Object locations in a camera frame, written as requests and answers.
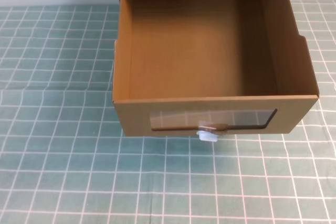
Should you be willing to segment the translucent white drawer knob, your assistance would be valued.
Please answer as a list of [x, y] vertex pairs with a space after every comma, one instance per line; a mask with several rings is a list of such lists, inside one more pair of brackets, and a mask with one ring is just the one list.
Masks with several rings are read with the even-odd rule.
[[201, 141], [217, 142], [218, 135], [216, 134], [218, 125], [206, 121], [200, 121], [196, 134]]

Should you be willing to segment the brown cardboard shoebox drawer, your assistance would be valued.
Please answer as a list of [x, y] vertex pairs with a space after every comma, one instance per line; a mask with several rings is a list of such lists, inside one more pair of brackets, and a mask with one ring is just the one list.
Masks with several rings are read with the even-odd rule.
[[319, 96], [290, 0], [120, 0], [112, 101], [127, 136], [200, 121], [287, 134]]

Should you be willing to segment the cyan checkered tablecloth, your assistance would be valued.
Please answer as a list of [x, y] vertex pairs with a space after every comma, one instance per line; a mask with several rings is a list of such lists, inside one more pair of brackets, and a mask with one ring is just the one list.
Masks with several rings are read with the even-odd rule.
[[285, 135], [126, 137], [117, 5], [1, 8], [1, 223], [335, 223], [335, 1], [295, 1], [320, 99]]

